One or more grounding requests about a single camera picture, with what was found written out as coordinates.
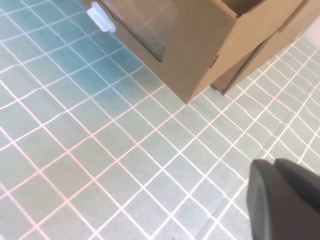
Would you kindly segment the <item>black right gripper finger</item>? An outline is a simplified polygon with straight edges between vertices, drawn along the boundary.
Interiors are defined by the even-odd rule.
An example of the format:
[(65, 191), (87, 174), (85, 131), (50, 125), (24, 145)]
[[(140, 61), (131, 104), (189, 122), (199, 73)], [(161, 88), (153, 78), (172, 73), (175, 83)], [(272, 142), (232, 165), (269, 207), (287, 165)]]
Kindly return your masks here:
[(254, 240), (318, 240), (320, 176), (288, 159), (255, 159), (246, 204)]

